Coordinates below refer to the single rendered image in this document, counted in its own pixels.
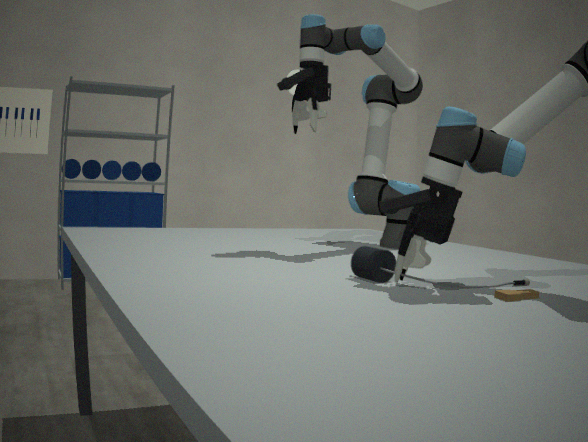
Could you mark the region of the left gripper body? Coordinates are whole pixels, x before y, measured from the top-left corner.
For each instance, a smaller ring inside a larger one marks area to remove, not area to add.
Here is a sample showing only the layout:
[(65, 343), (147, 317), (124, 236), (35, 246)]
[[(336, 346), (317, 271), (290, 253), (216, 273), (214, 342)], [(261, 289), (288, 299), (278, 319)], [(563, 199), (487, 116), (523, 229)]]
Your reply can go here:
[[(455, 221), (453, 216), (459, 198), (462, 196), (462, 191), (455, 189), (455, 187), (433, 181), (424, 176), (421, 183), (430, 186), (429, 192), (431, 201), (413, 205), (414, 209), (411, 210), (408, 220), (415, 217), (413, 223), (413, 227), (415, 228), (414, 234), (416, 233), (415, 235), (421, 236), (432, 243), (434, 242), (441, 245), (446, 243), (450, 236)], [(439, 196), (437, 196), (437, 192), (439, 192)]]

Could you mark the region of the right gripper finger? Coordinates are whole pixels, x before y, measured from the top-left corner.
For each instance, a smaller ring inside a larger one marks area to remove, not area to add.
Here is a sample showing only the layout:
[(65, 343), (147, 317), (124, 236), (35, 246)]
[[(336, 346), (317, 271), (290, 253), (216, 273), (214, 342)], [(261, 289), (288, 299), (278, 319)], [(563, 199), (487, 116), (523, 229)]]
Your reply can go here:
[(307, 107), (309, 109), (310, 125), (314, 132), (317, 130), (317, 119), (325, 118), (327, 116), (326, 111), (320, 108), (317, 98), (318, 94), (314, 87), (311, 86)]
[(297, 132), (298, 121), (308, 120), (309, 112), (307, 111), (307, 103), (305, 101), (299, 101), (295, 93), (292, 100), (292, 119), (293, 119), (293, 131), (294, 134)]

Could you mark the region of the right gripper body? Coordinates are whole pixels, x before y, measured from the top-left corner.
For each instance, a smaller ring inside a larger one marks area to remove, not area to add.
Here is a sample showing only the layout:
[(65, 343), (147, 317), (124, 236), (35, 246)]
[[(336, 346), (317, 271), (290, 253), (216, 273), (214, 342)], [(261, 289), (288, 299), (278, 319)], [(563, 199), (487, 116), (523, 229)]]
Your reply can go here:
[[(323, 63), (319, 62), (319, 61), (307, 60), (307, 61), (301, 61), (300, 67), (303, 69), (307, 69), (307, 68), (312, 67), (315, 74), (297, 84), (295, 95), (297, 98), (299, 98), (299, 101), (306, 100), (308, 102), (308, 99), (309, 99), (308, 95), (310, 93), (311, 86), (314, 87), (315, 91), (318, 94), (318, 98), (317, 98), (318, 102), (325, 102), (325, 101), (331, 100), (331, 84), (328, 83), (328, 66), (323, 65)], [(316, 81), (313, 81), (313, 80), (316, 80)], [(329, 88), (329, 96), (328, 96), (328, 88)]]

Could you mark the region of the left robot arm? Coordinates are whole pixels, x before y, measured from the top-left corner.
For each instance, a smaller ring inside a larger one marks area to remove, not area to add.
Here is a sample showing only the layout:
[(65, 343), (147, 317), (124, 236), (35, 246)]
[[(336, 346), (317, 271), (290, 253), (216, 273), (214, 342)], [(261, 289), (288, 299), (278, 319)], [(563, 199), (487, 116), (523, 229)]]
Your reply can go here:
[[(455, 107), (444, 108), (423, 174), (454, 187), (467, 160), (467, 166), (474, 172), (496, 171), (516, 177), (526, 157), (523, 144), (580, 96), (588, 96), (588, 41), (562, 65), (557, 76), (490, 131), (476, 126), (474, 114)], [(431, 201), (429, 189), (386, 199), (379, 202), (379, 208), (381, 213), (388, 214)]]

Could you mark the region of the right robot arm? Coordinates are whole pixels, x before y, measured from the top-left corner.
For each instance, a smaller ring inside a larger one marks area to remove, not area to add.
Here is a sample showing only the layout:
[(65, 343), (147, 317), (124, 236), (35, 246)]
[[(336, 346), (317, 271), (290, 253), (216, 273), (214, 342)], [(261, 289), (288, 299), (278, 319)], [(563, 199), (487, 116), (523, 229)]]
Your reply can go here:
[(321, 15), (309, 14), (302, 18), (300, 62), (323, 63), (324, 51), (342, 55), (346, 51), (362, 50), (387, 74), (368, 77), (362, 87), (362, 98), (370, 113), (362, 172), (349, 186), (348, 199), (356, 213), (387, 216), (380, 246), (399, 249), (414, 207), (388, 214), (380, 212), (379, 202), (388, 196), (399, 197), (420, 191), (415, 184), (396, 180), (388, 182), (385, 170), (392, 114), (397, 110), (397, 104), (411, 103), (420, 96), (422, 79), (385, 42), (385, 32), (380, 25), (335, 30), (325, 25), (325, 18)]

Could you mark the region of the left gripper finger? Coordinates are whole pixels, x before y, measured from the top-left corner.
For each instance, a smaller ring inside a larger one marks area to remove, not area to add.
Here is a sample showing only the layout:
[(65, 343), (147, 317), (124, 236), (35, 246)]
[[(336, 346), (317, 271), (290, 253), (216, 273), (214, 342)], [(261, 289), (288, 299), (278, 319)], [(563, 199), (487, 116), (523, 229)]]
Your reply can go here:
[(400, 279), (403, 267), (421, 269), (424, 268), (426, 265), (426, 259), (420, 253), (422, 242), (419, 238), (413, 238), (415, 229), (413, 227), (414, 221), (415, 217), (412, 217), (411, 220), (408, 220), (407, 226), (401, 239), (394, 270), (396, 283), (398, 283)]
[[(426, 259), (425, 266), (429, 265), (431, 263), (431, 257), (425, 251), (426, 240), (423, 237), (419, 237), (415, 234), (414, 234), (413, 238), (419, 238), (421, 240), (422, 245), (421, 245), (420, 253)], [(408, 267), (403, 267), (402, 274), (406, 274), (407, 270), (408, 270)], [(404, 276), (400, 276), (400, 280), (403, 281), (403, 279), (404, 279)]]

